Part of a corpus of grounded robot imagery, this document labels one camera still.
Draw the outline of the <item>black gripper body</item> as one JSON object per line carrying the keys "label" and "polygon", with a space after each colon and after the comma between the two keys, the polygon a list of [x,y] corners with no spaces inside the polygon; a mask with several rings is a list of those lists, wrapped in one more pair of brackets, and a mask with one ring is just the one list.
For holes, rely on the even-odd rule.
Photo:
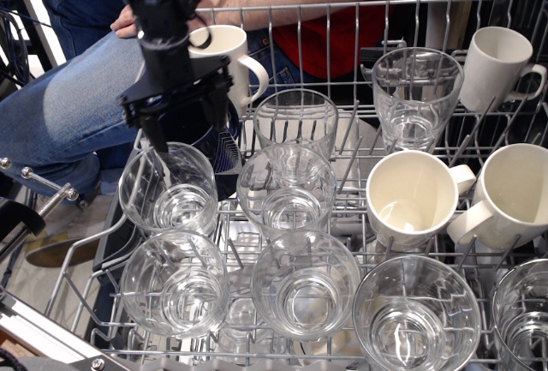
{"label": "black gripper body", "polygon": [[118,97],[128,126],[141,128],[143,117],[160,117],[175,108],[200,102],[207,85],[223,81],[233,84],[229,58],[192,58],[189,34],[174,38],[138,35],[145,70],[140,78]]}

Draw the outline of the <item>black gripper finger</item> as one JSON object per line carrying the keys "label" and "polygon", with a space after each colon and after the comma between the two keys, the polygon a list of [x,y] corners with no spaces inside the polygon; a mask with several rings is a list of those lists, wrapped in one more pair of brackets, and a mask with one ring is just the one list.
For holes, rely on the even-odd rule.
{"label": "black gripper finger", "polygon": [[229,105],[229,87],[223,81],[213,82],[205,87],[202,108],[207,121],[216,131],[226,127]]}
{"label": "black gripper finger", "polygon": [[141,128],[157,152],[166,153],[169,151],[166,139],[164,138],[163,127],[156,117],[143,117],[141,119]]}

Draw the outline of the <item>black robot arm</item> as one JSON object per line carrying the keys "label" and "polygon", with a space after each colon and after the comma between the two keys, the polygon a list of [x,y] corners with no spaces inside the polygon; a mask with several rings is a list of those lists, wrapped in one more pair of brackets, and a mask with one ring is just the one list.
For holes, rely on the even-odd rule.
{"label": "black robot arm", "polygon": [[192,58],[189,21],[200,0],[125,0],[138,28],[144,71],[119,98],[125,121],[141,129],[159,152],[168,150],[166,114],[183,109],[203,115],[202,125],[225,132],[229,57]]}

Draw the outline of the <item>person's hand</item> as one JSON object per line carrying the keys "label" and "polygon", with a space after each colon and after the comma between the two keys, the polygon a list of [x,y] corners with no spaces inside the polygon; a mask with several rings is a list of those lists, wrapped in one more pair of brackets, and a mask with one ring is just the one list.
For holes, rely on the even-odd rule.
{"label": "person's hand", "polygon": [[119,16],[110,24],[110,29],[118,38],[133,38],[138,33],[132,7],[127,4],[121,10]]}

